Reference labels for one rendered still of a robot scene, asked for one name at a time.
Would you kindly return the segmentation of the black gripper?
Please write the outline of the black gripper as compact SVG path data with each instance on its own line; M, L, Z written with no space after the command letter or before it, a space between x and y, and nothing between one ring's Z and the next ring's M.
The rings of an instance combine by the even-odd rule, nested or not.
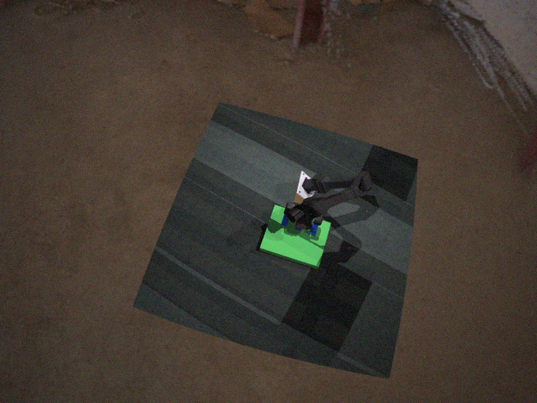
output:
M288 212L290 209L294 208L295 204L292 203L292 202L287 202L287 205L285 207L285 211L284 211L284 214L286 215L286 212ZM323 221L323 217L324 217L324 214L322 214L320 217L317 217L317 218L313 218L313 219L310 219L311 223L313 221L313 224L314 225L318 225L320 226L322 224L322 221Z

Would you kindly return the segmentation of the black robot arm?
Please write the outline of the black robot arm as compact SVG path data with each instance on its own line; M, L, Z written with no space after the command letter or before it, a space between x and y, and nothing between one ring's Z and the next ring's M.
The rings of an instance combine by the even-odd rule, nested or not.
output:
M334 188L347 188L328 197L312 197L305 198L300 205L286 212L289 220L301 229L309 230L312 226L310 219L320 217L326 213L329 208L346 202L352 198L358 198L364 193L371 191L373 183L369 172L359 172L355 177L335 178L330 179L321 174L315 174L312 178L305 178L302 187L309 194L317 190L317 193L327 193ZM362 190L360 192L360 190ZM312 213L312 215L310 214Z

